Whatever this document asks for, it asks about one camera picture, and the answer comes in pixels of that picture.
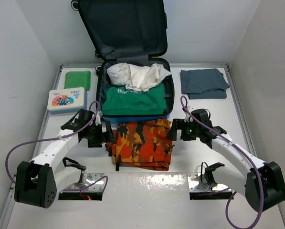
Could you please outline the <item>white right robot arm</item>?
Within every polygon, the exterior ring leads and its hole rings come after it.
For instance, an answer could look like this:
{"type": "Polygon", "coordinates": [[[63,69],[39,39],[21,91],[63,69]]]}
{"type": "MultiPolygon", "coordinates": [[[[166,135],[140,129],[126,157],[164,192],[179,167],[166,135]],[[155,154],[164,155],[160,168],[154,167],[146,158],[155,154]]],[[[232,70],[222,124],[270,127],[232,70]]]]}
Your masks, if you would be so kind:
{"type": "Polygon", "coordinates": [[[192,141],[199,139],[213,151],[227,159],[237,171],[217,162],[207,166],[201,173],[200,180],[205,186],[223,184],[245,197],[255,210],[265,211],[285,201],[285,181],[280,166],[276,162],[265,162],[240,145],[220,126],[213,126],[205,109],[184,109],[184,119],[173,119],[167,138],[192,141]]]}

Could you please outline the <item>white bag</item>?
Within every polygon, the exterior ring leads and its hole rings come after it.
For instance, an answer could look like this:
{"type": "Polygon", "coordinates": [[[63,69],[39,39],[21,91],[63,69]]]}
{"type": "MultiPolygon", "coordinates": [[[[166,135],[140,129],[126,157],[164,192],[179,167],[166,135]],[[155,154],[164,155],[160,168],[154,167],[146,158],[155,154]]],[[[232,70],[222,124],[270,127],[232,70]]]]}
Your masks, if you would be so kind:
{"type": "Polygon", "coordinates": [[[107,74],[113,85],[125,86],[131,83],[131,72],[127,63],[118,63],[109,67],[107,74]]]}

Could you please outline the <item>green enterprise shirt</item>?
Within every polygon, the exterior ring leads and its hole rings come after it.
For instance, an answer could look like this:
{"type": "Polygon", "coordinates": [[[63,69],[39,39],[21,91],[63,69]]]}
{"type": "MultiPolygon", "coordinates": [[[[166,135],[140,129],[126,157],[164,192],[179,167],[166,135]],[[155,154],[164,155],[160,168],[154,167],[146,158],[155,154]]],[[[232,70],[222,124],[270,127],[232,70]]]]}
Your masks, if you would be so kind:
{"type": "Polygon", "coordinates": [[[161,115],[167,107],[162,83],[146,92],[111,87],[105,90],[104,115],[161,115]]]}

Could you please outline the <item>grey blue shirt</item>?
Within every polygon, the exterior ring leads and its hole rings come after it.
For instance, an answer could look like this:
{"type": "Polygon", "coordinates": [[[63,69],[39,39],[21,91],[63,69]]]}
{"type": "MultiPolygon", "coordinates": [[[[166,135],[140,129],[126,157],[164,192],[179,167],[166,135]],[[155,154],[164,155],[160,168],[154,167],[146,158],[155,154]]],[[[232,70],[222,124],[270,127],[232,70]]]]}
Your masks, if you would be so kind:
{"type": "Polygon", "coordinates": [[[181,92],[191,100],[226,99],[230,87],[218,69],[182,70],[181,92]]]}

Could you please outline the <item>orange camouflage garment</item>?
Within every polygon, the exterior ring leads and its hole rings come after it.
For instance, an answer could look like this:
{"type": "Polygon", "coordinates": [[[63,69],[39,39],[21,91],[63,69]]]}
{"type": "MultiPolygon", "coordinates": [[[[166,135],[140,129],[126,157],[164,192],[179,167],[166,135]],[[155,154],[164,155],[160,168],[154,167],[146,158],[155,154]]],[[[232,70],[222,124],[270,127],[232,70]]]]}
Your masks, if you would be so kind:
{"type": "Polygon", "coordinates": [[[168,171],[174,147],[167,139],[170,127],[168,119],[118,124],[116,142],[106,143],[106,150],[116,166],[168,171]]]}

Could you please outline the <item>white cloth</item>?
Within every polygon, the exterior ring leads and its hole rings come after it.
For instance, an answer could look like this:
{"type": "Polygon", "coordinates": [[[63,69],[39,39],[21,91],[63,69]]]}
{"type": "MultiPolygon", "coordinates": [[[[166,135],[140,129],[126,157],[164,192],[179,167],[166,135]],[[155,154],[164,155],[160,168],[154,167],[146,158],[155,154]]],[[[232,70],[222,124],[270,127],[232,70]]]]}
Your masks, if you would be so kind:
{"type": "Polygon", "coordinates": [[[149,66],[136,66],[128,64],[126,67],[127,80],[125,87],[128,90],[146,92],[159,85],[171,72],[166,70],[162,64],[149,66]]]}

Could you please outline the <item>first aid cartoon box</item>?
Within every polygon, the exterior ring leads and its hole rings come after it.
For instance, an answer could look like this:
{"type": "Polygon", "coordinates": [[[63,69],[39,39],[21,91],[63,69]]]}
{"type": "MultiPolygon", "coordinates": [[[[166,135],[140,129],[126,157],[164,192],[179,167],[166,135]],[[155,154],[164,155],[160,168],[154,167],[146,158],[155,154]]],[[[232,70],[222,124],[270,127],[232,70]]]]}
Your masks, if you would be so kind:
{"type": "Polygon", "coordinates": [[[51,90],[47,110],[51,114],[65,114],[85,109],[87,91],[83,87],[51,90]]]}

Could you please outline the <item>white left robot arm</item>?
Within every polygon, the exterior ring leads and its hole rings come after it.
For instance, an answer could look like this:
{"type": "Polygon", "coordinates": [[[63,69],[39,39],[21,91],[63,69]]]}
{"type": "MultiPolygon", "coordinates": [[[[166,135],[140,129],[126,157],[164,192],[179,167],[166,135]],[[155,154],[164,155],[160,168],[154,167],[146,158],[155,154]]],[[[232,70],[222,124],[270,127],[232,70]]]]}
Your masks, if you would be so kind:
{"type": "Polygon", "coordinates": [[[58,136],[31,161],[17,167],[14,200],[49,208],[61,192],[85,194],[105,177],[88,181],[86,166],[67,157],[83,139],[89,148],[114,139],[111,124],[99,113],[81,109],[61,126],[58,136]]]}

